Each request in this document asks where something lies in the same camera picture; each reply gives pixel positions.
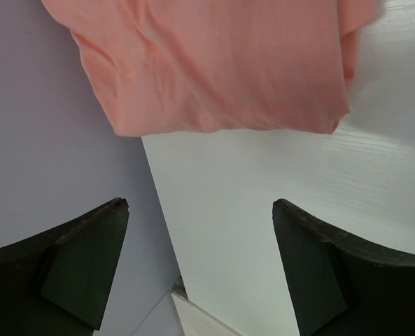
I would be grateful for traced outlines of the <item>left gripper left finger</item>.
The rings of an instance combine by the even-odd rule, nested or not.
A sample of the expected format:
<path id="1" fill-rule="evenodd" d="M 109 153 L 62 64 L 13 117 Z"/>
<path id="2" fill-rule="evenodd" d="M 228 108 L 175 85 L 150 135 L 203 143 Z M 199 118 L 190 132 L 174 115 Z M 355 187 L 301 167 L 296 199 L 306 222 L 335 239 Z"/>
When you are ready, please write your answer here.
<path id="1" fill-rule="evenodd" d="M 0 248 L 0 335 L 93 335 L 127 231 L 115 198 L 67 223 Z"/>

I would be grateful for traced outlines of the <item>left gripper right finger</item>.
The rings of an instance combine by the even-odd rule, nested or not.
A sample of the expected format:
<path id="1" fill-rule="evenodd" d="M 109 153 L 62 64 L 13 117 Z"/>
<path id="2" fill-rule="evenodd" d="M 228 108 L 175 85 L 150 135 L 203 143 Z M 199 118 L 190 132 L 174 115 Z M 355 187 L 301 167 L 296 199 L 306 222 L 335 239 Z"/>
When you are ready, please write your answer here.
<path id="1" fill-rule="evenodd" d="M 301 335 L 415 335 L 415 254 L 326 223 L 286 199 L 274 232 Z"/>

